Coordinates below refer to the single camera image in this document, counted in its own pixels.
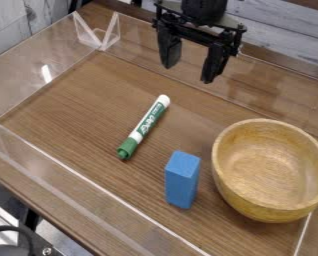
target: green marker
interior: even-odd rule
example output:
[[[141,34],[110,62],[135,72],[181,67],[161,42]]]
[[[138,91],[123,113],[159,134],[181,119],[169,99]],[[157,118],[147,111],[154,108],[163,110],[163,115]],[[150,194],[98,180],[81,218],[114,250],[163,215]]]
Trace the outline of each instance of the green marker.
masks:
[[[121,159],[127,160],[131,158],[138,145],[142,143],[145,136],[154,127],[169,105],[170,98],[166,95],[161,95],[129,138],[118,148],[118,156]]]

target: wooden bowl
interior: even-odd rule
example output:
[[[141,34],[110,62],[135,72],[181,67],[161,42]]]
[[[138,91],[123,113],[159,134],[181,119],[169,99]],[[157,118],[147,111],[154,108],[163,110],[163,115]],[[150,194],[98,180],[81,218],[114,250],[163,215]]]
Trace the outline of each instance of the wooden bowl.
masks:
[[[293,125],[232,125],[216,141],[213,167],[224,198],[254,220],[290,222],[318,206],[318,142]]]

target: blue block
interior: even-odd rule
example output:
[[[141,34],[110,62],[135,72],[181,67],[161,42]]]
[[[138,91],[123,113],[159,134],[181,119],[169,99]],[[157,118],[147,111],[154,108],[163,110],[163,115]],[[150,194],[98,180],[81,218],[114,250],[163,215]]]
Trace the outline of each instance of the blue block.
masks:
[[[183,209],[197,196],[200,165],[200,157],[175,151],[165,168],[166,201]]]

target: bowl rim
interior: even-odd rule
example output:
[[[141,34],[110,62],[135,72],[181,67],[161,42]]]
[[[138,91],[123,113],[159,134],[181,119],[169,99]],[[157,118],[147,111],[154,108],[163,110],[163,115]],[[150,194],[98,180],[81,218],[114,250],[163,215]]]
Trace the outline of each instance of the bowl rim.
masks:
[[[272,119],[266,119],[266,118],[248,119],[248,120],[244,120],[244,121],[237,122],[233,125],[230,125],[221,132],[221,134],[218,135],[218,138],[217,138],[217,140],[214,142],[214,145],[213,145],[213,153],[212,153],[212,162],[213,162],[213,167],[214,167],[213,172],[216,172],[217,175],[220,176],[220,179],[222,179],[225,185],[228,186],[228,189],[232,190],[233,193],[236,193],[237,196],[240,196],[245,201],[248,201],[252,204],[256,204],[256,205],[258,205],[261,207],[265,207],[265,208],[270,208],[270,209],[274,209],[274,210],[284,210],[284,211],[302,210],[305,208],[309,208],[309,207],[314,206],[316,204],[318,204],[318,194],[312,200],[309,200],[306,202],[298,203],[298,204],[296,204],[294,206],[290,206],[290,207],[280,207],[276,204],[265,203],[265,202],[262,202],[257,199],[249,199],[242,193],[233,190],[228,179],[225,179],[225,173],[224,173],[224,170],[222,170],[221,165],[220,165],[218,149],[220,149],[221,141],[225,138],[226,134],[232,130],[234,130],[237,127],[240,127],[245,124],[249,124],[249,123],[272,123],[272,124],[282,125],[282,126],[290,128],[290,129],[296,130],[300,134],[302,134],[306,137],[306,139],[309,139],[312,141],[312,143],[316,145],[316,147],[318,148],[318,141],[316,140],[316,138],[309,133],[306,133],[301,128],[298,128],[297,126],[294,126],[292,124],[288,124],[282,121],[277,121],[277,120],[272,120]]]

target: screw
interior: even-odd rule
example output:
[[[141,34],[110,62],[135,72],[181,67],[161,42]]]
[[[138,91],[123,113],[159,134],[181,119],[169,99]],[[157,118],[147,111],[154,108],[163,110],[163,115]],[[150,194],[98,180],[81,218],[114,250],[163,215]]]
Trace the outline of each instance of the screw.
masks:
[[[51,253],[53,253],[53,249],[51,249],[51,248],[46,248],[46,249],[43,250],[43,255],[45,255],[45,256],[50,256]]]

